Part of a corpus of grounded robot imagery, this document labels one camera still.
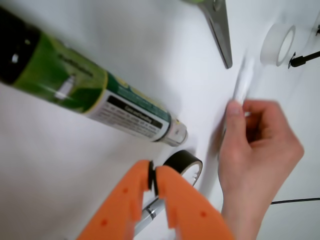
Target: tube label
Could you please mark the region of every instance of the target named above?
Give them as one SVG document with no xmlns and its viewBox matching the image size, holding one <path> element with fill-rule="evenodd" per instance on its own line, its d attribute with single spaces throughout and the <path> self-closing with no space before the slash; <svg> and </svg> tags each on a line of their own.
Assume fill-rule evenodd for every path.
<svg viewBox="0 0 320 240">
<path fill-rule="evenodd" d="M 149 141 L 171 124 L 161 105 L 44 33 L 12 86 Z"/>
</svg>

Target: black tape roll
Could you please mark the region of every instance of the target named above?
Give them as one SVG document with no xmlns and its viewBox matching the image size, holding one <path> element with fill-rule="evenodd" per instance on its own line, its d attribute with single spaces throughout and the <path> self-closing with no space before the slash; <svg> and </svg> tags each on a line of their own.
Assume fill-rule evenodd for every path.
<svg viewBox="0 0 320 240">
<path fill-rule="evenodd" d="M 186 150 L 181 150 L 173 154 L 171 157 L 168 158 L 167 161 L 163 164 L 164 166 L 169 166 L 176 170 L 179 174 L 182 176 L 188 169 L 190 169 L 194 165 L 198 165 L 199 169 L 198 172 L 194 173 L 194 182 L 191 184 L 194 186 L 200 177 L 202 168 L 203 168 L 203 163 L 201 160 L 193 156 L 190 152 Z"/>
</svg>

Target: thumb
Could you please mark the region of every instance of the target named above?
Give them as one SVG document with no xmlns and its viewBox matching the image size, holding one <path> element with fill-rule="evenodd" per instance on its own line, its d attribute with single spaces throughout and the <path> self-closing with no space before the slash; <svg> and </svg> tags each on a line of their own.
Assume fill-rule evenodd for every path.
<svg viewBox="0 0 320 240">
<path fill-rule="evenodd" d="M 226 131 L 224 142 L 229 144 L 247 144 L 246 118 L 242 106 L 237 101 L 230 101 L 226 107 Z"/>
</svg>

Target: green caulk tube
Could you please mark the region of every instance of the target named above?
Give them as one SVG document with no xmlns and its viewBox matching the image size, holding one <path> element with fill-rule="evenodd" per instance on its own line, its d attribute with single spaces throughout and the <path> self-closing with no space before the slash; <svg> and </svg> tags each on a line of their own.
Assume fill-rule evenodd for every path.
<svg viewBox="0 0 320 240">
<path fill-rule="evenodd" d="M 188 138 L 159 103 L 1 7 L 0 33 L 2 83 L 150 142 Z"/>
</svg>

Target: tape roll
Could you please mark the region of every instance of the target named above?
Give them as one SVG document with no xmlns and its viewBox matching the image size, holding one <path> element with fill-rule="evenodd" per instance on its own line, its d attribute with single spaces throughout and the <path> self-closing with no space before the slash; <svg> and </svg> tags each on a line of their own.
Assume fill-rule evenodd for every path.
<svg viewBox="0 0 320 240">
<path fill-rule="evenodd" d="M 261 53 L 262 64 L 279 67 L 287 58 L 296 35 L 296 26 L 274 24 L 267 33 Z"/>
<path fill-rule="evenodd" d="M 176 170 L 192 186 L 196 184 L 203 168 L 202 161 L 186 150 L 176 152 L 163 165 Z"/>
</svg>

